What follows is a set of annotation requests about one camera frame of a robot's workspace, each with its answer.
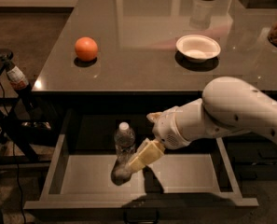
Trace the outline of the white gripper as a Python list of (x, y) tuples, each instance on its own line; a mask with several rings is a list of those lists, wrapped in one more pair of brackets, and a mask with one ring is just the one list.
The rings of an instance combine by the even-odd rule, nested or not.
[(146, 138), (137, 148), (136, 153), (128, 161), (128, 166), (132, 172), (138, 172), (160, 159), (164, 155), (165, 148), (179, 149), (190, 144), (190, 141), (183, 137), (177, 127), (176, 115), (178, 111), (179, 107), (174, 106), (163, 112), (146, 115), (146, 118), (154, 124), (152, 133), (157, 140)]

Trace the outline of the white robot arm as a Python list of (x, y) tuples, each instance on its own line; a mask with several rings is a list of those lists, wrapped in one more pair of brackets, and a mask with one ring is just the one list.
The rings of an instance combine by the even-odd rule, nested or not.
[(209, 82), (201, 98), (163, 112), (150, 113), (153, 140), (146, 139), (127, 167), (136, 173), (157, 161), (166, 149), (186, 147), (202, 138), (257, 133), (277, 145), (277, 101), (236, 77)]

